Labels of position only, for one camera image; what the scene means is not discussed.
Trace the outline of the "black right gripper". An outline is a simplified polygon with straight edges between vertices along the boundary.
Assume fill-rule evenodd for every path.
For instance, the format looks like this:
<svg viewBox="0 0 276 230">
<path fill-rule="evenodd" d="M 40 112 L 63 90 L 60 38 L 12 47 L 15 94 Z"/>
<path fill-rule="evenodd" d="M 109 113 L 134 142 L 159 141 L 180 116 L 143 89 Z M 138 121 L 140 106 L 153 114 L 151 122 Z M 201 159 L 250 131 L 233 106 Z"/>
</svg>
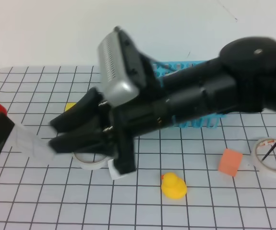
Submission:
<svg viewBox="0 0 276 230">
<path fill-rule="evenodd" d="M 57 132 L 69 132 L 82 126 L 98 113 L 102 132 L 70 132 L 48 142 L 56 153 L 96 153 L 113 157 L 111 174 L 126 175 L 136 170 L 134 137 L 158 130 L 171 123 L 165 105 L 167 92 L 160 79 L 147 79 L 144 86 L 130 80 L 101 81 L 102 94 L 95 87 L 70 109 L 50 121 Z"/>
</svg>

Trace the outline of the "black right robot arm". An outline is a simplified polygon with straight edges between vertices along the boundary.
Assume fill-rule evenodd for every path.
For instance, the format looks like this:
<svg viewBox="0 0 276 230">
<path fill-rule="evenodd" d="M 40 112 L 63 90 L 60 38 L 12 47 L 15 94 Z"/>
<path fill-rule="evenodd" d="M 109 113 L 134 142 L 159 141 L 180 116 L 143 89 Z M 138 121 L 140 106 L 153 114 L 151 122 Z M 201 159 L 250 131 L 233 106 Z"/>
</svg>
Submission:
<svg viewBox="0 0 276 230">
<path fill-rule="evenodd" d="M 99 153 L 120 174 L 135 171 L 134 138 L 209 114 L 276 111 L 276 41 L 247 37 L 217 58 L 155 76 L 150 58 L 123 31 L 98 47 L 102 92 L 96 88 L 51 120 L 57 153 Z"/>
</svg>

